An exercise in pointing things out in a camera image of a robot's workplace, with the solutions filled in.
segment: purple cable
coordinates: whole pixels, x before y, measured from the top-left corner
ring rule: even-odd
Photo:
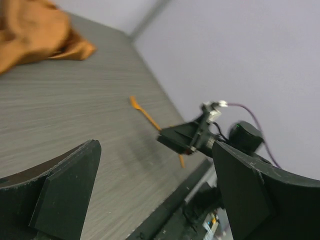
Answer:
[[[228,106],[243,108],[243,109],[245,109],[245,110],[251,115],[251,117],[253,118],[253,120],[254,120],[257,128],[258,128],[258,130],[259,130],[259,131],[261,132],[261,134],[262,134],[266,152],[268,153],[269,157],[270,157],[271,160],[273,161],[274,165],[277,166],[279,169],[281,169],[280,165],[279,165],[278,162],[275,160],[273,154],[272,154],[271,151],[270,151],[269,144],[268,144],[267,141],[266,141],[264,132],[262,131],[261,125],[260,125],[258,119],[256,118],[256,116],[254,115],[254,113],[253,113],[249,108],[247,108],[245,105],[243,105],[243,104],[240,104],[240,103],[229,103],[229,102],[228,102],[227,104],[228,104]]]

